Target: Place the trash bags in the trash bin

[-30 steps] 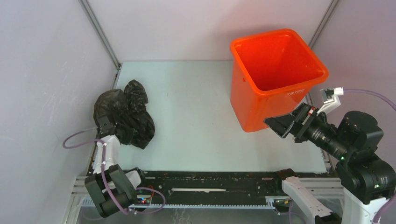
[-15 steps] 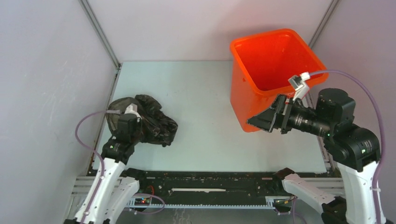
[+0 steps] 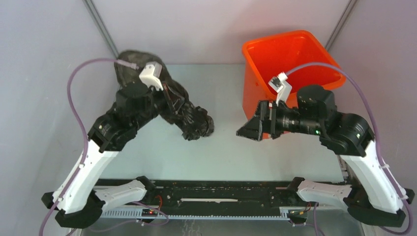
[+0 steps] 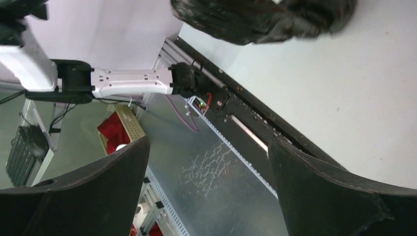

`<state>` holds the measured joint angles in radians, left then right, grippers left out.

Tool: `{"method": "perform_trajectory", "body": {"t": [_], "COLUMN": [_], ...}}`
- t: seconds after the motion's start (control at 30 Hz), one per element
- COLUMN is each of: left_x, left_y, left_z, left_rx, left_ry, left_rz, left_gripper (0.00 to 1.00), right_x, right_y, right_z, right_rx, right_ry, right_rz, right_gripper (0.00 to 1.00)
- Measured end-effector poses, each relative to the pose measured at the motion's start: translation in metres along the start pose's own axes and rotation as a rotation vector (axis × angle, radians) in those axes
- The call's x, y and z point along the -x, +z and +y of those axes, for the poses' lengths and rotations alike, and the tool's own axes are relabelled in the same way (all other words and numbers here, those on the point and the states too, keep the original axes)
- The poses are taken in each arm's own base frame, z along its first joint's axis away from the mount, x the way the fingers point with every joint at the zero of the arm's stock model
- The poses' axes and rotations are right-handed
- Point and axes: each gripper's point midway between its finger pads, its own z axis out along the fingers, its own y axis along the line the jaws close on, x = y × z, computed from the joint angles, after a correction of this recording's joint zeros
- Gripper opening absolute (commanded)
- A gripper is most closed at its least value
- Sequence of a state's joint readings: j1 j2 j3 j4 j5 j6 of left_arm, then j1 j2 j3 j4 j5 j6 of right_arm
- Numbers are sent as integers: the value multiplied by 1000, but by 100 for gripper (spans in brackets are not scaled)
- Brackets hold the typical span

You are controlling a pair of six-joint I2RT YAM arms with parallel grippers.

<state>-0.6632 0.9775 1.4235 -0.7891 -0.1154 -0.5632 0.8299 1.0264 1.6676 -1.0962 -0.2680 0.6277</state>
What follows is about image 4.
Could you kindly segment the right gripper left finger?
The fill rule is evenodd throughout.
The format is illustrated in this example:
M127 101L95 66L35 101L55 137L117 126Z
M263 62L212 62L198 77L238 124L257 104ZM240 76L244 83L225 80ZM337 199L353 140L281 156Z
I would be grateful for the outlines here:
M1 235L129 235L149 152L149 139L142 137L35 186L1 190Z

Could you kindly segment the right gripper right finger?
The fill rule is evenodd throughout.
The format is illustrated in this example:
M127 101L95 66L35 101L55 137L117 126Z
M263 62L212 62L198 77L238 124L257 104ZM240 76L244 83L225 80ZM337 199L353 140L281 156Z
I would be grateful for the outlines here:
M278 138L268 156L289 235L416 235L415 189L355 175Z

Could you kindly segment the black plastic trash bag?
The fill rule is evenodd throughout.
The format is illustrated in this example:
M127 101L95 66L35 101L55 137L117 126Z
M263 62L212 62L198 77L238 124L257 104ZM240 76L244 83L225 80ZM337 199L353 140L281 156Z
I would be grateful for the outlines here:
M172 0L173 15L235 45L316 39L341 32L356 0Z

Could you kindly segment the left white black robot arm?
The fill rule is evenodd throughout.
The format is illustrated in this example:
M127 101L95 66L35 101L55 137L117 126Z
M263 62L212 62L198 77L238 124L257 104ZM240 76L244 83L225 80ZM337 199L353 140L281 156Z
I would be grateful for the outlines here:
M36 101L87 104L114 95L178 94L211 100L227 93L202 69L185 62L157 70L115 71L87 62L50 59L35 39L27 16L47 20L43 0L3 0L0 3L0 61L19 80L26 98Z

